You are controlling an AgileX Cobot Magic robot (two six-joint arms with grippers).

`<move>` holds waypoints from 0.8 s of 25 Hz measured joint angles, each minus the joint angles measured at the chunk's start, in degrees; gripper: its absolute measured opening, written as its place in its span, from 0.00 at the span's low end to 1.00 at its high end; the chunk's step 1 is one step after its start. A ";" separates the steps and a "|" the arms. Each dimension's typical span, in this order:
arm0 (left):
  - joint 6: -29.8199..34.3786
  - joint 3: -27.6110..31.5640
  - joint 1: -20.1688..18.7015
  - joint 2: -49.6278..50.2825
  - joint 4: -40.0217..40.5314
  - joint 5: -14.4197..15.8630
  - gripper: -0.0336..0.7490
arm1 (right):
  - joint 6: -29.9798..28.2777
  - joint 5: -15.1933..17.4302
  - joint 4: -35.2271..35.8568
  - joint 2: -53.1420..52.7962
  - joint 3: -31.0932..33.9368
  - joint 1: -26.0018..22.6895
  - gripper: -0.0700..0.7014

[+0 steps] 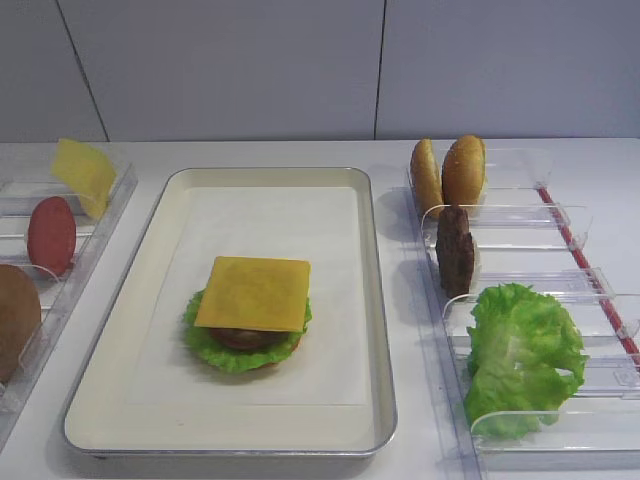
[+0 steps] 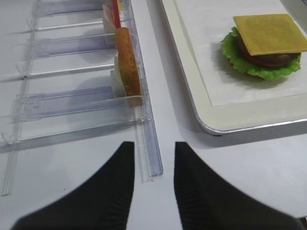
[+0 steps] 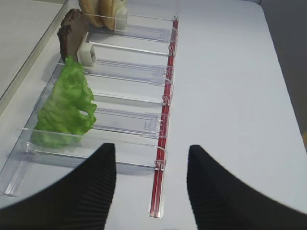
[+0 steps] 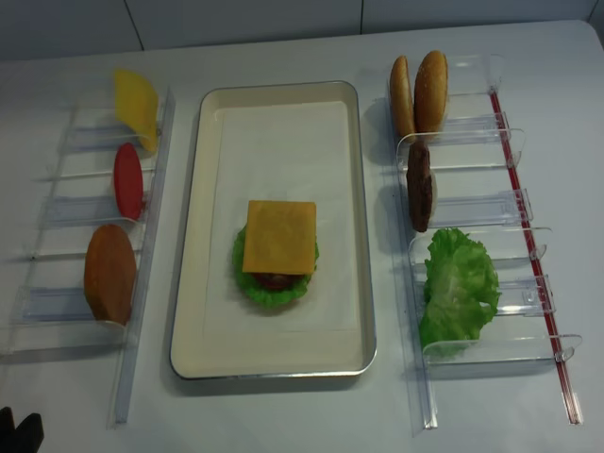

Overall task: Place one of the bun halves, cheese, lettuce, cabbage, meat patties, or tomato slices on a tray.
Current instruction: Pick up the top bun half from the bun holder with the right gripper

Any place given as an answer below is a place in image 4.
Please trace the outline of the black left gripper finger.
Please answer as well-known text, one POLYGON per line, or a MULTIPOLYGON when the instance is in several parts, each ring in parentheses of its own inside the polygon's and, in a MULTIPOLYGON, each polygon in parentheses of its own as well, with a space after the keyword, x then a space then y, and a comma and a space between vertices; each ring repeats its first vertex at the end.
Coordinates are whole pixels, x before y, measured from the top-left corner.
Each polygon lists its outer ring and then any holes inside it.
POLYGON ((15 430, 13 413, 11 407, 4 407, 0 410, 0 442, 1 451, 6 449, 5 443, 15 430))

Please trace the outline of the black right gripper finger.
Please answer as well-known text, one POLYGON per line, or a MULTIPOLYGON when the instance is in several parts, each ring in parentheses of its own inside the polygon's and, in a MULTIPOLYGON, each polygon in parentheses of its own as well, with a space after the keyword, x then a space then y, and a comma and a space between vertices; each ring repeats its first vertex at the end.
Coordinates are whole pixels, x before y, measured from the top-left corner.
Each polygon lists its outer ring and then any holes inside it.
POLYGON ((43 439, 42 417, 39 413, 31 413, 13 432, 13 451, 17 453, 37 453, 43 439))

